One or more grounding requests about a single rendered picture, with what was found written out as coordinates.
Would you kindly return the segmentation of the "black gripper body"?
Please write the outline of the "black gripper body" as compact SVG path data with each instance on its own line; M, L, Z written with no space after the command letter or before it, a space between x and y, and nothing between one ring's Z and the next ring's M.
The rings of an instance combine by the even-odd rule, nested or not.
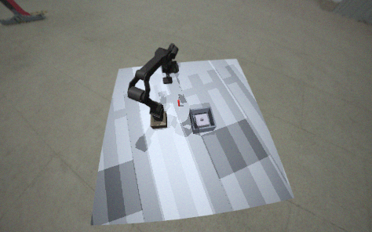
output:
M164 69L164 68L162 67L162 73L165 73L165 74L166 74L166 78L162 78L162 82L163 82L163 84L170 84L170 83L173 82L172 78L171 78L170 75L169 75L170 70L172 70L172 67L171 67L170 69L168 69L168 70L166 70L166 69ZM168 74L168 75L167 75L167 74Z

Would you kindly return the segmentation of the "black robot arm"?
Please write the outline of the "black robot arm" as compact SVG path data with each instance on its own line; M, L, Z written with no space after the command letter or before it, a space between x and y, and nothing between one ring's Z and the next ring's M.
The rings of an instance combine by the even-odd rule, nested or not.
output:
M136 71L135 77L129 83L129 88L127 91L128 98L136 100L140 103L144 103L150 107L149 114L152 115L154 121L161 121L163 119L164 108L161 103L150 99L150 77L159 69L161 65L166 70L172 67L172 70L170 70L169 74L176 74L179 72L177 61L174 60L175 56L177 55L177 51L178 48L172 42L168 50L160 47L157 48L155 55L140 70ZM135 87L139 80L144 81L145 91Z

